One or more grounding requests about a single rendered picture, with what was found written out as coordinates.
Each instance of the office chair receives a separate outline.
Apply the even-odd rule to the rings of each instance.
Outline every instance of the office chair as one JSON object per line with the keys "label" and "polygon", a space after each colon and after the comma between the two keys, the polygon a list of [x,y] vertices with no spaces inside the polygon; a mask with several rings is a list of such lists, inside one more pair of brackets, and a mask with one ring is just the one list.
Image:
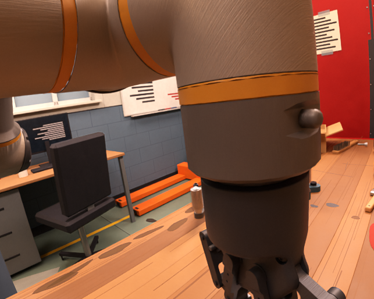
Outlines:
{"label": "office chair", "polygon": [[50,146],[59,203],[38,212],[37,222],[73,233],[78,230],[83,253],[60,252],[63,257],[80,258],[94,254],[95,236],[88,244],[84,225],[115,206],[111,193],[105,135],[94,133]]}

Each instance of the spray can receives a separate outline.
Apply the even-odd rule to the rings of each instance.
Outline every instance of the spray can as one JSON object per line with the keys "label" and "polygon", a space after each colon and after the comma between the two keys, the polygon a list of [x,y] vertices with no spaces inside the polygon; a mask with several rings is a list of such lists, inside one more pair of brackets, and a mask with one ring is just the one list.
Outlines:
{"label": "spray can", "polygon": [[191,198],[193,203],[193,210],[196,219],[204,217],[204,198],[202,197],[202,188],[195,183],[194,187],[191,188]]}

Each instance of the blue clamp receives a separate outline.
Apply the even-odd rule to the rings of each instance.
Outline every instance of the blue clamp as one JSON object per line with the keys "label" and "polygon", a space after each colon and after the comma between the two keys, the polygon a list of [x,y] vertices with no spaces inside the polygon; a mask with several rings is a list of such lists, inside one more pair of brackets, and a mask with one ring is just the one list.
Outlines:
{"label": "blue clamp", "polygon": [[310,191],[313,193],[321,191],[321,186],[316,181],[311,181],[309,187]]}

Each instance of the floor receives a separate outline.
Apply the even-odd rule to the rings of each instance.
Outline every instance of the floor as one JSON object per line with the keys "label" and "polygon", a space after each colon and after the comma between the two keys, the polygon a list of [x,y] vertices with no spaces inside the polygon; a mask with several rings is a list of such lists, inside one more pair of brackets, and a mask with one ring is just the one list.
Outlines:
{"label": "floor", "polygon": [[[347,299],[374,299],[374,249],[369,241],[374,210],[364,211],[374,188],[373,141],[339,155],[331,152],[332,145],[312,169],[321,191],[309,202],[309,274],[326,290],[342,289]],[[12,298],[223,299],[199,238],[204,219],[194,219],[190,206]]]}
{"label": "floor", "polygon": [[[180,183],[174,184],[171,187],[163,189],[143,200],[135,202],[133,205],[140,204],[160,193],[163,193],[171,188],[179,186],[189,180],[181,181]],[[99,243],[97,244],[96,250],[101,250],[110,245],[123,240],[129,235],[138,232],[139,230],[149,226],[155,220],[160,220],[163,217],[171,214],[172,212],[184,207],[191,202],[191,195],[187,193],[180,196],[179,198],[157,208],[153,211],[146,213],[145,215],[138,217],[136,216],[136,222],[131,223],[129,219],[129,212],[127,207],[120,208],[114,207],[110,211],[106,212],[102,216],[96,218],[85,226],[86,234],[90,234],[97,230],[102,229],[105,226],[111,225],[114,222],[122,220],[121,222],[108,227],[93,236],[88,238],[91,242],[92,238],[96,235],[99,236]],[[75,231],[72,234],[62,232],[60,230],[50,230],[34,238],[37,245],[38,251],[42,256],[42,261],[30,268],[27,268],[19,273],[12,275],[12,280],[15,284],[16,290],[22,291],[56,273],[72,266],[77,259],[68,258],[64,261],[61,260],[59,252],[63,251],[74,251],[83,252],[81,243],[78,241],[75,244],[69,245],[69,243],[75,242],[79,238],[79,233]]]}

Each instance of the chair backrest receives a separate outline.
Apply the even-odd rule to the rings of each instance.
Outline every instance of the chair backrest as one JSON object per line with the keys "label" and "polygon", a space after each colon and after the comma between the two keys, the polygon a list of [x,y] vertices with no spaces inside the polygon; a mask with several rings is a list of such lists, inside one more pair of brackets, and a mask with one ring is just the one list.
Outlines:
{"label": "chair backrest", "polygon": [[52,144],[50,151],[62,214],[70,217],[111,193],[103,133]]}

